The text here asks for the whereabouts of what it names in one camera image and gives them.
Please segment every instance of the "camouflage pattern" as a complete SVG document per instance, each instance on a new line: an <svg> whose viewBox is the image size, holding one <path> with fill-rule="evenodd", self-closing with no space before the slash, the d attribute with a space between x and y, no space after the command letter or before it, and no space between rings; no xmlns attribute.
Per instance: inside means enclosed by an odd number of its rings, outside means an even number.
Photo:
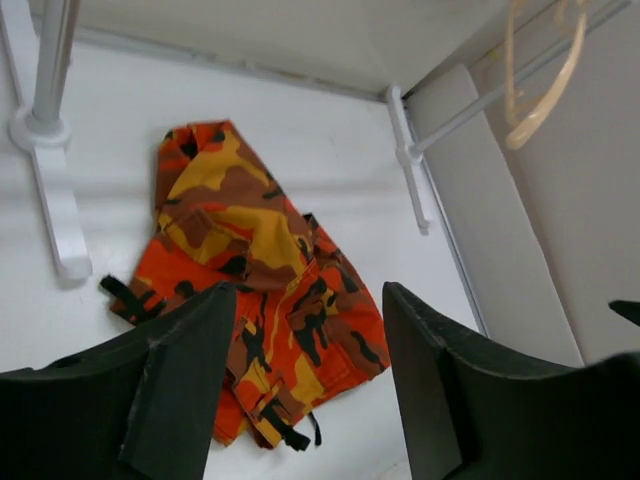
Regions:
<svg viewBox="0 0 640 480"><path fill-rule="evenodd" d="M249 428L272 448L273 409L293 426L389 366L382 319L353 266L300 215L226 121L170 131L158 154L157 231L129 288L162 313L236 283L236 329L213 436ZM116 301L113 311L136 324Z"/></svg>

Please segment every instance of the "black strap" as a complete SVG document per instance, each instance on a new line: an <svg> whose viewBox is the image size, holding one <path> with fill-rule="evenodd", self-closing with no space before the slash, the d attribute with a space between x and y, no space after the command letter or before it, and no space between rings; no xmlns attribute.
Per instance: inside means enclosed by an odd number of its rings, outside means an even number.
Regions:
<svg viewBox="0 0 640 480"><path fill-rule="evenodd" d="M269 402L261 412L262 417L267 420L273 428L282 436L284 443L293 448L296 452L307 449L311 440L301 433L296 432L291 425L287 425L278 416L273 408L273 401Z"/></svg>
<svg viewBox="0 0 640 480"><path fill-rule="evenodd" d="M125 318L125 320L132 320L135 318L136 323L144 322L157 317L166 306L166 302L161 300L150 310L146 310L144 305L147 300L154 295L154 292L146 292L138 298L129 287L111 275L104 277L100 281L100 286L122 302L126 310L124 312L120 312L120 314Z"/></svg>
<svg viewBox="0 0 640 480"><path fill-rule="evenodd" d="M316 447L322 445L322 434L320 433L320 425L318 424L318 420L313 412L309 412L309 420L313 423L313 428L316 430Z"/></svg>

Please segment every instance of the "metal pole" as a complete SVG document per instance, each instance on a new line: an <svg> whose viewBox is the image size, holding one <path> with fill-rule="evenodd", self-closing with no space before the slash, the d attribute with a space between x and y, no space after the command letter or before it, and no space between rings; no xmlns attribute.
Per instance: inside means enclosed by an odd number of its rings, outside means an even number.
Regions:
<svg viewBox="0 0 640 480"><path fill-rule="evenodd" d="M638 0L622 0L609 3L607 6L599 10L598 13L594 15L593 18L589 21L587 35L597 29L600 25L606 23L609 19L615 17L618 13L622 12L629 5L637 2ZM571 47L570 39L565 38L558 41L552 47L548 48L533 60L531 60L529 63L527 63L524 67L522 67L518 71L518 73L514 75L514 83L517 84L522 82L524 79L534 74L536 71L557 58L559 55L569 50L569 47ZM475 117L478 113L483 111L497 99L501 98L504 94L504 89L505 86L504 83L502 83L491 92L471 103L464 110L461 110L457 115L453 116L449 121L434 130L433 133L427 136L427 138L419 142L417 145L412 145L411 147L409 147L410 153L416 157L422 155L422 153L426 151L431 145L436 143L441 138L446 137L449 133L453 132L461 125L464 125L467 120Z"/></svg>
<svg viewBox="0 0 640 480"><path fill-rule="evenodd" d="M33 117L42 127L57 125L71 58L80 0L48 0L40 32L40 56Z"/></svg>

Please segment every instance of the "white rack foot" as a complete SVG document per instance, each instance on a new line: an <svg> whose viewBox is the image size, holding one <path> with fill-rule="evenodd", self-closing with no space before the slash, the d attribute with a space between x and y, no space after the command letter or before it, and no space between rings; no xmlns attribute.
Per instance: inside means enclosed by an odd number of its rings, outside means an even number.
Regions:
<svg viewBox="0 0 640 480"><path fill-rule="evenodd" d="M420 195L418 193L418 186L416 179L413 175L413 165L419 165L424 161L424 157L414 156L411 153L411 147L414 144L413 137L411 136L411 129L409 128L409 122L404 112L404 105L402 103L402 90L398 85L391 85L387 90L387 107L389 108L389 116L391 117L391 125L393 127L393 134L396 137L396 157L400 162L400 166L404 171L404 176L407 179L407 187L409 189L409 196L411 197L411 204L413 205L413 212L416 216L416 222L418 229L423 235L429 234L429 221L425 218L422 203L420 201Z"/></svg>
<svg viewBox="0 0 640 480"><path fill-rule="evenodd" d="M59 275L84 279L92 267L67 170L65 148L71 132L64 119L47 131L31 116L39 45L28 0L0 0L0 20L20 105L10 123L11 137L32 157Z"/></svg>

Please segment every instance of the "wooden hanger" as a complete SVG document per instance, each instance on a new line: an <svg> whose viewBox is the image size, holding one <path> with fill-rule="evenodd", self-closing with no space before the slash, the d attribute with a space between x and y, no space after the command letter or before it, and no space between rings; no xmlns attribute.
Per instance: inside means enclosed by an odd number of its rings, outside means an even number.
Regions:
<svg viewBox="0 0 640 480"><path fill-rule="evenodd" d="M511 150L521 148L538 128L540 128L558 103L576 69L587 32L587 4L589 0L559 0L554 22L561 31L573 35L569 56L546 94L524 104L517 105L516 100L523 95L523 92L515 89L513 80L514 25L516 16L520 14L528 1L529 0L512 0L509 17L507 19L507 33L505 38L505 114L507 122L513 127L513 130L506 138L507 148ZM564 14L571 2L575 3L580 9L578 25L575 29L568 26L564 19ZM523 120L519 120L519 115L526 111L529 111L526 117Z"/></svg>

